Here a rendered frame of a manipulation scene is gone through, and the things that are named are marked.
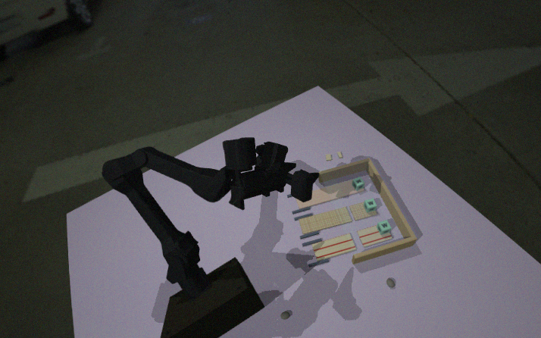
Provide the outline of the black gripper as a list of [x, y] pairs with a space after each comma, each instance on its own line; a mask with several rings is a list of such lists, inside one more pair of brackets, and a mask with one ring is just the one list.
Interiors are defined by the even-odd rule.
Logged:
[[[257, 156], [257, 164], [261, 164], [261, 156]], [[283, 166], [286, 167], [286, 173], [271, 173], [265, 171], [264, 168], [258, 168], [255, 165], [255, 171], [257, 171], [263, 180], [264, 190], [263, 196], [270, 196], [270, 192], [278, 191], [284, 192], [284, 186], [289, 184], [291, 186], [291, 195], [300, 200], [301, 202], [307, 202], [312, 199], [313, 184], [319, 177], [319, 173], [309, 173], [300, 169], [295, 171], [294, 174], [288, 173], [296, 167], [296, 163], [284, 162]]]

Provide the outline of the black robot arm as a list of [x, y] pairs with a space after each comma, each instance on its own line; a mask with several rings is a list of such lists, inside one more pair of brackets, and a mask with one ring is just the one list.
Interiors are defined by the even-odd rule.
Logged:
[[[198, 241], [189, 231], [179, 231], [161, 210], [143, 182], [141, 168], [147, 167], [186, 184], [208, 202], [220, 201], [229, 191], [229, 204], [244, 210], [244, 199], [263, 193], [264, 183], [257, 171], [256, 153], [261, 156], [258, 168], [271, 173], [286, 173], [283, 166], [288, 147], [275, 142], [256, 146], [254, 137], [222, 142], [226, 166], [220, 170], [196, 167], [155, 148], [137, 149], [122, 158], [106, 161], [102, 176], [112, 189], [124, 194], [161, 241], [163, 256], [168, 263], [167, 279], [177, 283], [192, 302], [210, 290], [211, 281], [197, 263], [200, 261]], [[243, 171], [248, 171], [241, 173]]]

